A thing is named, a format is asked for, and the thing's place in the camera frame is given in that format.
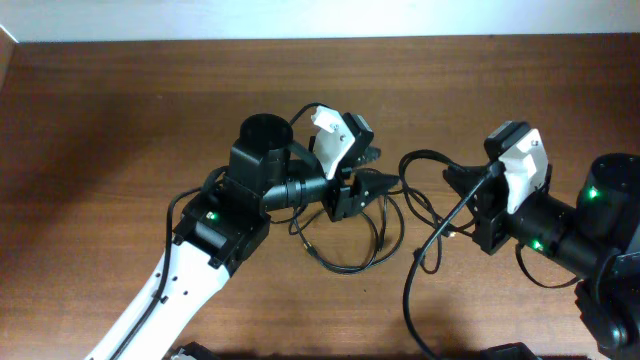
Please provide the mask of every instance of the white wall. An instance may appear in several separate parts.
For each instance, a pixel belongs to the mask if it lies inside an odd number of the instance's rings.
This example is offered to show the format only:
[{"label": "white wall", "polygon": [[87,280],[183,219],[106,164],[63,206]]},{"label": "white wall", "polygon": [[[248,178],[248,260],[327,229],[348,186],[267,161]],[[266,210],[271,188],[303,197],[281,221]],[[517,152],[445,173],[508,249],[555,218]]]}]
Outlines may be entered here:
[{"label": "white wall", "polygon": [[21,42],[640,31],[638,0],[0,0]]}]

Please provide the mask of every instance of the green led indicator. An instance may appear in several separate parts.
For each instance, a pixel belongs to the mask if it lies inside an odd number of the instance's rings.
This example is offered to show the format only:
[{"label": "green led indicator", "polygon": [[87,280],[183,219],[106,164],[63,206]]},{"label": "green led indicator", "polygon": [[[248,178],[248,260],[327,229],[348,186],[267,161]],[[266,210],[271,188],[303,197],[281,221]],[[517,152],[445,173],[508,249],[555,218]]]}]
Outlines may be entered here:
[{"label": "green led indicator", "polygon": [[536,251],[544,250],[544,246],[542,246],[542,244],[538,240],[533,240],[533,244],[531,244],[531,247]]},{"label": "green led indicator", "polygon": [[589,192],[587,193],[587,195],[589,195],[590,200],[593,200],[597,198],[598,195],[600,195],[600,192],[598,191],[598,189],[592,186],[591,189],[589,189]]}]

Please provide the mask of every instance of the wooden surface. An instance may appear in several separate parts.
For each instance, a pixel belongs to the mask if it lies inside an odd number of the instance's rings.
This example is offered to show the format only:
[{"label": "wooden surface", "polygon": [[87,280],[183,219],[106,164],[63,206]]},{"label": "wooden surface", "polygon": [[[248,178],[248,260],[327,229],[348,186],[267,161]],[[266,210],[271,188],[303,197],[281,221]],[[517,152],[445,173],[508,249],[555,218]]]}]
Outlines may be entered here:
[{"label": "wooden surface", "polygon": [[[169,199],[226,164],[257,112],[289,118],[322,101],[362,114],[387,172],[418,148],[483,164],[485,137],[527,120],[555,166],[554,195],[573,203],[598,154],[640,152],[639,46],[637,35],[20,45],[0,95],[0,358],[88,353],[158,261]],[[305,142],[315,130],[305,117],[295,132]],[[457,197],[441,170],[416,162],[408,179],[446,213]],[[328,273],[274,226],[178,343],[416,353],[402,288],[431,229],[405,215],[399,253],[353,277]],[[336,262],[362,261],[370,244],[360,219],[322,218],[308,236]],[[545,282],[571,277],[525,255]],[[573,301],[571,289],[526,280],[513,242],[489,257],[457,236],[440,273],[417,276],[412,312],[438,351],[523,341],[539,354],[599,358]]]},{"label": "wooden surface", "polygon": [[13,39],[0,27],[0,90],[2,90],[4,77],[7,74],[14,45]]}]

